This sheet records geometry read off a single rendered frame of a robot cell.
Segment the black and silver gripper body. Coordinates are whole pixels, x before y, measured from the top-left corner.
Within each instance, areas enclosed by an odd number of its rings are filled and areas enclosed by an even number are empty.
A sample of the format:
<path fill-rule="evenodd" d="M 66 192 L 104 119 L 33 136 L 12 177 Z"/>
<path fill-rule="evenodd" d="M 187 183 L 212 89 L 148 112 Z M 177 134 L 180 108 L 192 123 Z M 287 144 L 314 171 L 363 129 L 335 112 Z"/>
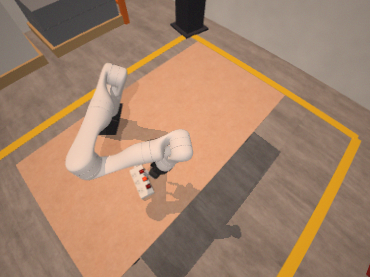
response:
<path fill-rule="evenodd" d="M 167 167 L 163 165 L 161 161 L 153 162 L 152 163 L 153 168 L 151 168 L 151 170 L 149 171 L 149 175 L 152 176 L 154 179 L 157 179 L 160 175 L 166 174 L 167 172 L 172 170 L 174 166 Z"/>

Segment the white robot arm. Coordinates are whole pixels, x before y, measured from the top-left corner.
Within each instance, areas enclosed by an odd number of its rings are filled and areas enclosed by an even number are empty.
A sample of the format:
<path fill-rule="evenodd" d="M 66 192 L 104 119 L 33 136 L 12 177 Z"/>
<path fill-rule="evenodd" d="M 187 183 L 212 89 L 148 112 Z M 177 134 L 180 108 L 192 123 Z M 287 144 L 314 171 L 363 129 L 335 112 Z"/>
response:
<path fill-rule="evenodd" d="M 67 170 L 80 179 L 93 180 L 128 167 L 157 161 L 172 167 L 193 156 L 190 134 L 184 129 L 174 130 L 155 140 L 133 144 L 111 156 L 99 156 L 94 151 L 99 133 L 118 113 L 127 74 L 126 68 L 111 63 L 103 66 L 89 109 L 65 160 Z"/>

